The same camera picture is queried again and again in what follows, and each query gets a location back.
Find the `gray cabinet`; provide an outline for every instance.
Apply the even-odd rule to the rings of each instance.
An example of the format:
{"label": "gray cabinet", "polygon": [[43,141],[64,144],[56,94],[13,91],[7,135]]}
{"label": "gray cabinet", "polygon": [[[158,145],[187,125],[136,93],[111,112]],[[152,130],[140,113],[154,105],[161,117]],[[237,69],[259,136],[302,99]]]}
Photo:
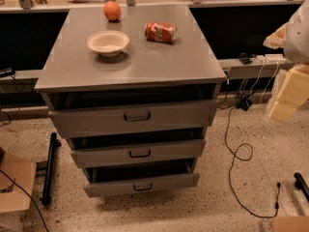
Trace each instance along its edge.
{"label": "gray cabinet", "polygon": [[[70,21],[75,23],[63,30],[38,80],[36,89],[55,128],[87,177],[89,197],[198,183],[195,165],[225,74],[201,31],[190,27],[194,19],[186,5],[156,7],[123,7],[123,21],[138,25],[136,32],[127,24],[108,24],[113,30],[122,25],[130,37],[130,46],[121,53],[124,59],[115,62],[98,57],[84,41],[68,40],[76,32],[87,39],[98,25],[105,29],[100,17],[98,25],[94,19],[99,8],[71,9]],[[173,45],[147,42],[140,36],[150,12],[186,34]],[[92,20],[94,28],[85,30],[81,20]]]}

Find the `can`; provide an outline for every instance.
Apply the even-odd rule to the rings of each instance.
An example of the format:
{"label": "can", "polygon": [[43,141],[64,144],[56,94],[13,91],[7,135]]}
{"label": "can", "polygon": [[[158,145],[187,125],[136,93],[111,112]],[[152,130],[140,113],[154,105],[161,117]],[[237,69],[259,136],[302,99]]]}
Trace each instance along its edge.
{"label": "can", "polygon": [[148,22],[145,25],[145,37],[149,41],[173,43],[176,39],[177,27],[174,24]]}

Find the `speckled concrete floor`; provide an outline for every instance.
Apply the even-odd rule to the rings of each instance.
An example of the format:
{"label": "speckled concrete floor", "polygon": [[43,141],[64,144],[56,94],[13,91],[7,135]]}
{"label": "speckled concrete floor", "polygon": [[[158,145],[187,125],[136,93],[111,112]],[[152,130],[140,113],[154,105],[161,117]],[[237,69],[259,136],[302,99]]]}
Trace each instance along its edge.
{"label": "speckled concrete floor", "polygon": [[[235,161],[233,186],[245,206],[258,215],[271,216],[280,182],[278,216],[308,216],[309,203],[295,188],[294,173],[309,180],[309,103],[285,123],[269,120],[265,107],[231,113],[230,147],[236,150],[246,142],[254,148],[251,161]],[[207,132],[207,145],[196,167],[201,175],[196,188],[90,199],[82,188],[86,178],[70,158],[68,144],[60,139],[48,208],[39,201],[42,178],[36,178],[33,191],[49,231],[273,231],[271,219],[247,213],[230,190],[233,156],[224,145],[229,111],[218,110]],[[48,118],[26,116],[0,129],[0,144],[6,151],[38,162],[46,159],[54,131]],[[239,150],[239,155],[246,157],[248,151]],[[26,213],[24,231],[44,231],[33,204]]]}

